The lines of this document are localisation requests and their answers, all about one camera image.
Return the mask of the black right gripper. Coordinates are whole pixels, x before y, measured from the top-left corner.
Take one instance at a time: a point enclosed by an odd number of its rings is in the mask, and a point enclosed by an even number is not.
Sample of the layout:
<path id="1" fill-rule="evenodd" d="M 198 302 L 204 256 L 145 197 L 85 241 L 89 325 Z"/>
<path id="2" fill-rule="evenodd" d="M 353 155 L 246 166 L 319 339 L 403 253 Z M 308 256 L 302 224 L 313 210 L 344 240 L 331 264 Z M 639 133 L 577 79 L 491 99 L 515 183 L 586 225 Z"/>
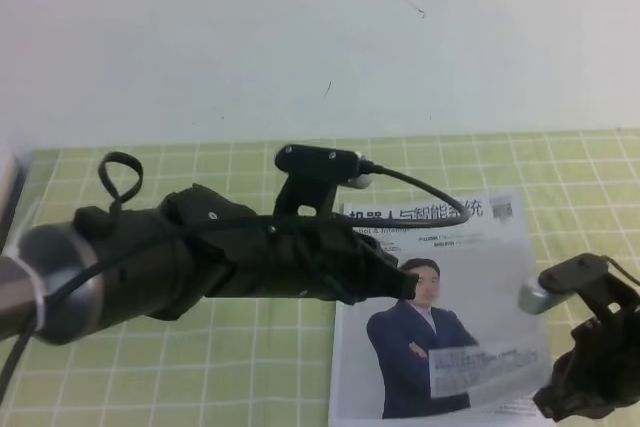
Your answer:
<path id="1" fill-rule="evenodd" d="M 593 316 L 571 331 L 574 347 L 533 396 L 553 421 L 598 420 L 639 402 L 639 293 L 608 272 L 576 295 Z"/>

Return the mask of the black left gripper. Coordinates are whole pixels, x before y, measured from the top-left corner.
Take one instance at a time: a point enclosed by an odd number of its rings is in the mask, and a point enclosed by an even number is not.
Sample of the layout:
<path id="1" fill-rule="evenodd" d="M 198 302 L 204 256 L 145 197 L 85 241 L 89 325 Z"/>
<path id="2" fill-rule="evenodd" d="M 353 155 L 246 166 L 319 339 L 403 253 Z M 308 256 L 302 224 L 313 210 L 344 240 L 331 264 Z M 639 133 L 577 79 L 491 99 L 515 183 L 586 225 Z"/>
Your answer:
<path id="1" fill-rule="evenodd" d="M 418 281 L 375 239 L 349 229 L 258 226 L 195 233 L 183 242 L 190 261 L 161 320 L 179 319 L 204 297 L 411 300 Z"/>

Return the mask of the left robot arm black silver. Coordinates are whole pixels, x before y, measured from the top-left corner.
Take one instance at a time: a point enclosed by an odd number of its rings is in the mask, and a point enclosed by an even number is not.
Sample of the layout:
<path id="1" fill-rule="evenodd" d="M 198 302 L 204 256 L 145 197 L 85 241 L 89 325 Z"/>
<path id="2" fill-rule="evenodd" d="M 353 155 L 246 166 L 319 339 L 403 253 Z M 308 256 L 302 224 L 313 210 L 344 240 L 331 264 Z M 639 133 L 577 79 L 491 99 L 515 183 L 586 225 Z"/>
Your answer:
<path id="1" fill-rule="evenodd" d="M 338 215 L 261 216 L 201 185 L 144 210 L 79 209 L 1 258 L 1 335 L 33 325 L 65 345 L 140 316 L 175 321 L 204 298 L 409 300 L 417 279 Z"/>

